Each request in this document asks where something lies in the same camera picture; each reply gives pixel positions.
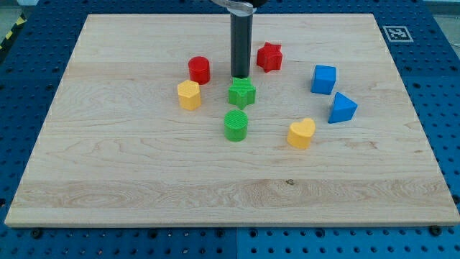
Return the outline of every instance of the green cylinder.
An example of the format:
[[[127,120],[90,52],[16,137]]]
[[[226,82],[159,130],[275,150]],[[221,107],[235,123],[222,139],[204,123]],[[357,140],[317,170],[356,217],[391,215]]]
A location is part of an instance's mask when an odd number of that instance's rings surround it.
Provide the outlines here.
[[[224,134],[227,140],[238,142],[247,134],[247,115],[240,110],[227,112],[224,118]]]

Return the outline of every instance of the blue pegboard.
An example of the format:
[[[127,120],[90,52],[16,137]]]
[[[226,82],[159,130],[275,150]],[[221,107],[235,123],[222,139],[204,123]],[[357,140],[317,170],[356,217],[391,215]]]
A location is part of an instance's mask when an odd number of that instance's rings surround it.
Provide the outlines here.
[[[460,60],[419,0],[269,0],[259,13],[372,13],[454,199],[460,197]],[[4,221],[87,14],[226,13],[209,0],[41,0],[0,66]],[[458,258],[460,228],[11,230],[0,258]]]

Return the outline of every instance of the yellow heart block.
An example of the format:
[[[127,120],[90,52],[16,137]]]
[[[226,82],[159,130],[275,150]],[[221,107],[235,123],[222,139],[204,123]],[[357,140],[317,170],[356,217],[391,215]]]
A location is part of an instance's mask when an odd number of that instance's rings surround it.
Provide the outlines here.
[[[193,111],[201,106],[200,85],[197,82],[185,80],[178,84],[179,104],[182,108]]]
[[[293,122],[289,126],[287,142],[293,147],[307,149],[310,147],[311,138],[315,134],[315,129],[315,121],[310,118],[306,118],[302,122]]]

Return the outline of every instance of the blue cube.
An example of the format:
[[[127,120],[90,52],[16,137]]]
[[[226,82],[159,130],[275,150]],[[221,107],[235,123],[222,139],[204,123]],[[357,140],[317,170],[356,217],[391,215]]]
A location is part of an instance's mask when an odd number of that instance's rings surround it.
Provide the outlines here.
[[[345,95],[336,92],[333,99],[331,115],[328,123],[345,122],[353,118],[354,112],[357,110],[358,104],[350,100]]]
[[[316,94],[331,94],[336,83],[336,68],[327,65],[316,65],[311,80],[311,92]]]

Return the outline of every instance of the toy block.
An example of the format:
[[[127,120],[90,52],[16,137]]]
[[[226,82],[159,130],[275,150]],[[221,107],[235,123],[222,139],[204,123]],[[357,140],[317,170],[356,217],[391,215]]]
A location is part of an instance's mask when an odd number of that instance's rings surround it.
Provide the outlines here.
[[[190,80],[198,82],[200,85],[209,82],[209,60],[205,57],[194,57],[188,61],[188,72]]]
[[[247,115],[240,110],[227,112],[224,118],[224,135],[227,140],[238,142],[247,134]]]
[[[200,85],[197,82],[185,80],[178,85],[179,104],[182,108],[193,111],[201,106]]]
[[[282,62],[281,45],[266,42],[264,47],[257,51],[257,65],[264,68],[268,73],[272,70],[280,70]]]
[[[253,104],[256,99],[256,88],[251,84],[251,78],[233,78],[229,88],[229,104],[234,104],[240,109]]]
[[[315,94],[331,94],[336,83],[336,68],[327,65],[316,65],[311,80],[311,92]]]
[[[302,122],[293,122],[289,126],[287,142],[293,147],[307,149],[310,147],[312,136],[315,134],[315,121],[310,118],[303,119]]]
[[[328,123],[345,122],[350,120],[357,108],[357,103],[350,100],[345,95],[336,92]]]

